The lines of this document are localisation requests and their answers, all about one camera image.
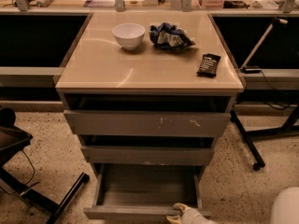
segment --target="speckled floor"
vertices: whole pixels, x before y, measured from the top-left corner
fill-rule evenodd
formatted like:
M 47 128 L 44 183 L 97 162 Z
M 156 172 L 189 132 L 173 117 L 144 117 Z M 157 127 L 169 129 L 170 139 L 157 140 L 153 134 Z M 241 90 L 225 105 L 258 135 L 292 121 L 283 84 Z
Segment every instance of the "speckled floor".
M 40 181 L 35 190 L 59 203 L 81 172 L 91 178 L 80 188 L 57 223 L 130 223 L 125 220 L 89 220 L 84 215 L 83 208 L 93 204 L 97 181 L 81 154 L 78 139 L 71 133 L 59 109 L 53 108 L 54 112 L 38 109 L 23 112 L 17 108 L 16 111 L 17 126 L 34 136 L 25 152 L 36 168 L 31 183 Z M 270 112 L 264 116 L 243 113 L 246 116 L 241 113 L 240 119 L 248 130 L 278 127 L 286 119 L 285 113 Z M 214 158 L 206 168 L 200 190 L 204 209 L 211 211 L 212 219 L 220 224 L 267 224 L 277 194 L 287 187 L 299 185 L 298 136 L 255 144 L 266 162 L 266 167 L 259 172 L 253 171 L 254 159 L 233 123 L 229 123 L 216 145 Z M 33 173 L 22 153 L 14 156 L 5 167 L 24 182 Z M 47 213 L 29 208 L 3 191 L 0 191 L 0 208 L 0 223 L 45 223 L 49 217 Z

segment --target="floor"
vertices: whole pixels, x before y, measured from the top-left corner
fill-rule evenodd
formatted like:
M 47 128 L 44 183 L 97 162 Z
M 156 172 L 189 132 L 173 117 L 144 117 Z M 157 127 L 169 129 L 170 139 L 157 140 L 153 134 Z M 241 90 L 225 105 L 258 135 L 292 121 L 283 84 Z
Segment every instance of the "floor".
M 32 144 L 25 148 L 36 169 L 31 183 L 40 181 L 34 189 L 59 203 L 78 176 L 85 172 L 90 181 L 84 184 L 72 202 L 66 207 L 57 223 L 130 223 L 128 221 L 89 220 L 83 213 L 91 207 L 96 189 L 96 177 L 83 159 L 80 144 L 65 121 L 59 105 L 43 105 L 48 112 L 29 105 L 4 104 L 16 110 L 16 125 L 34 136 Z M 247 130 L 279 127 L 289 111 L 239 109 L 239 117 Z M 254 159 L 234 123 L 228 127 L 216 145 L 212 162 L 206 168 L 200 182 L 203 207 L 211 211 L 211 219 L 219 224 L 267 224 L 271 206 L 280 191 L 299 185 L 299 137 L 285 137 L 255 143 L 266 166 L 261 171 L 252 169 Z M 20 180 L 29 180 L 33 170 L 22 153 L 14 156 L 5 166 Z M 45 223 L 49 217 L 34 207 L 28 207 L 15 196 L 0 191 L 0 223 Z

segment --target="crumpled bag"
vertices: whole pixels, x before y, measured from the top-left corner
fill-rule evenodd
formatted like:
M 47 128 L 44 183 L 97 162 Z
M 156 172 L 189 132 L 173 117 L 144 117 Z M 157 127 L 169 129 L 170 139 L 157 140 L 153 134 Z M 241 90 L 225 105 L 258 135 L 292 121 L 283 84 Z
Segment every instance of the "crumpled bag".
M 178 50 L 195 45 L 181 28 L 163 22 L 160 26 L 151 25 L 149 28 L 150 41 L 160 49 Z
M 196 209 L 190 208 L 183 203 L 174 204 L 174 208 L 181 210 L 183 215 L 173 217 L 167 216 L 166 218 L 171 224 L 217 224 L 212 220 L 206 219 Z

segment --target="open drawer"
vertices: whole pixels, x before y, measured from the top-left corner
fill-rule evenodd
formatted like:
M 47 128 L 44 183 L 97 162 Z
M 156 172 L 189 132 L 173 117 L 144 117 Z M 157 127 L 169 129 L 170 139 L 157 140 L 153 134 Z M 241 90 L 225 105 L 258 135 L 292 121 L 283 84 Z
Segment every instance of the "open drawer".
M 87 162 L 209 165 L 217 138 L 79 135 Z
M 201 208 L 200 167 L 98 164 L 98 187 L 89 219 L 165 219 L 174 203 Z
M 74 134 L 143 136 L 222 136 L 228 113 L 66 110 Z

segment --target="bowl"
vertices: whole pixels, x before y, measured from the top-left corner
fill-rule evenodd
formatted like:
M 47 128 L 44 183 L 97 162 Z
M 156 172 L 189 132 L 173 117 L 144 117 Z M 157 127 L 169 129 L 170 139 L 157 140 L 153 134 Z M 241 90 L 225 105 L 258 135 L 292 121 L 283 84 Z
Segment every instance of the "bowl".
M 112 34 L 124 49 L 136 49 L 142 42 L 145 28 L 135 23 L 123 23 L 113 28 Z

